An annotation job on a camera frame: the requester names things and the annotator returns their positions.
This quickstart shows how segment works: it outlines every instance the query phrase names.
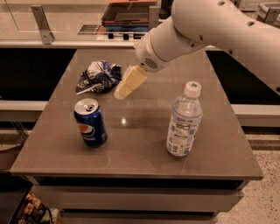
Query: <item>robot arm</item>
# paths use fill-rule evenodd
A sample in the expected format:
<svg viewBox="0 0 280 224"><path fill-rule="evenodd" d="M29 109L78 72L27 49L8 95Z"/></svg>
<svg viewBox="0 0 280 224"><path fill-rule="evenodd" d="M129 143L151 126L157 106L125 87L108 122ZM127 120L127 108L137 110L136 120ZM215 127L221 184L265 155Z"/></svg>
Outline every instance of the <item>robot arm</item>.
<svg viewBox="0 0 280 224"><path fill-rule="evenodd" d="M148 72L178 56L216 46L280 95L280 29L255 21L229 0L174 0L171 16L136 46Z"/></svg>

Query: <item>pepsi can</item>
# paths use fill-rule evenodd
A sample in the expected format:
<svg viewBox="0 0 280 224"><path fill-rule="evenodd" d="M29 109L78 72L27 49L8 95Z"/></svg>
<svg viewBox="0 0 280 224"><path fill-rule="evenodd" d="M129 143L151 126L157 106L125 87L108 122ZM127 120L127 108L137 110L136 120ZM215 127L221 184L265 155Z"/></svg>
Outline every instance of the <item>pepsi can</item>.
<svg viewBox="0 0 280 224"><path fill-rule="evenodd" d="M106 141L102 110L96 100L87 98L78 101L74 107L74 117L86 145L98 147Z"/></svg>

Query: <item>water bottle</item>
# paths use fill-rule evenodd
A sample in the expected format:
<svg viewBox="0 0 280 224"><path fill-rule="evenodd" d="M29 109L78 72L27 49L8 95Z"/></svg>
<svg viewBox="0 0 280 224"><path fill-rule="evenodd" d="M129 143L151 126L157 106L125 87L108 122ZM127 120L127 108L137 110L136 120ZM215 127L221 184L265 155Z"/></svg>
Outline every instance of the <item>water bottle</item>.
<svg viewBox="0 0 280 224"><path fill-rule="evenodd" d="M201 85L196 81L185 84L184 93L173 104L166 140L167 150L175 157L187 155L202 117Z"/></svg>

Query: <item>gray table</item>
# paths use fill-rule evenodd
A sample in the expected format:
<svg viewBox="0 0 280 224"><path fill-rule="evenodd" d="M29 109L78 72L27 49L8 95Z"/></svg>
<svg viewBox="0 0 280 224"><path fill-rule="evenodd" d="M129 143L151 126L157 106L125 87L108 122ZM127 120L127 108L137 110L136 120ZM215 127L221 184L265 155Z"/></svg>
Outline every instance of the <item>gray table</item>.
<svg viewBox="0 0 280 224"><path fill-rule="evenodd" d="M163 223L170 219L164 213L173 215L172 223L213 223L239 201L250 180L263 177L203 50L149 73L123 101L113 91L75 94L81 72L95 60L117 63L123 71L136 64L132 49L78 50L11 168L35 184L43 201L64 209L64 221L72 223L74 216L129 223L138 217L134 223ZM172 102L188 81L202 85L204 115L190 154L175 158L165 139ZM105 119L108 140L98 149L82 142L74 120L74 104L86 97L100 103ZM124 211L130 215L123 218Z"/></svg>

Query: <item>floor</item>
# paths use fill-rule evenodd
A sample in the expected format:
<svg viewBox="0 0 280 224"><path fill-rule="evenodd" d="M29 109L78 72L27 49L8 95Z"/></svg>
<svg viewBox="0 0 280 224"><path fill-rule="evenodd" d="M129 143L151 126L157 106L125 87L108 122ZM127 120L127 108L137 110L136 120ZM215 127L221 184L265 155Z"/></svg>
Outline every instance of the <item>floor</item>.
<svg viewBox="0 0 280 224"><path fill-rule="evenodd" d="M280 136L247 137L264 178L251 181L243 189L244 198L230 212L219 213L217 224L279 224Z"/></svg>

